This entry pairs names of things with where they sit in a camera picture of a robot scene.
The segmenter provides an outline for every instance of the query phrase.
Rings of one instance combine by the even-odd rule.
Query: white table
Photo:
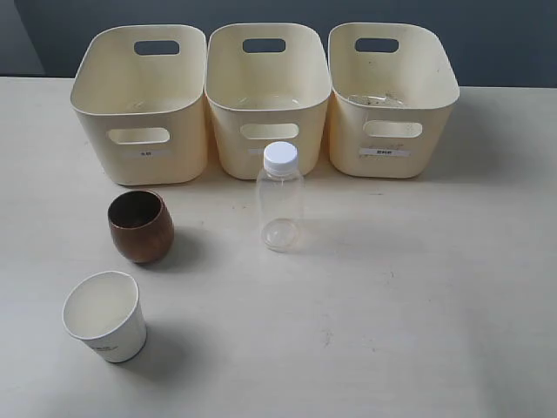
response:
[[[155,187],[178,236],[148,268],[111,243],[114,185],[71,80],[0,79],[0,416],[555,417],[557,91],[463,88],[414,180],[306,180],[299,253],[255,231],[213,160]],[[121,366],[67,335],[67,293],[132,274],[149,337]]]

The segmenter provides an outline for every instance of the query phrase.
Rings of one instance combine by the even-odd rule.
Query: storage bin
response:
[[[329,35],[330,157],[353,176],[420,174],[459,97],[439,39],[410,24],[341,24]]]
[[[318,34],[300,24],[231,24],[209,40],[205,92],[218,155],[238,179],[255,179],[263,150],[288,141],[299,169],[316,164],[331,95]]]
[[[85,52],[71,104],[108,176],[180,183],[207,161],[205,35],[183,25],[123,26]]]

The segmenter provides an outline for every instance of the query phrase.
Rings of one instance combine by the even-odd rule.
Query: brown cup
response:
[[[134,263],[159,260],[174,240],[174,225],[163,199],[148,190],[121,194],[108,208],[114,245]]]

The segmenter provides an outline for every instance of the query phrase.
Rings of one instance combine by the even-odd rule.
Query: paper cup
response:
[[[68,334],[111,363],[129,360],[147,338],[139,287],[129,275],[102,272],[82,281],[64,303]]]

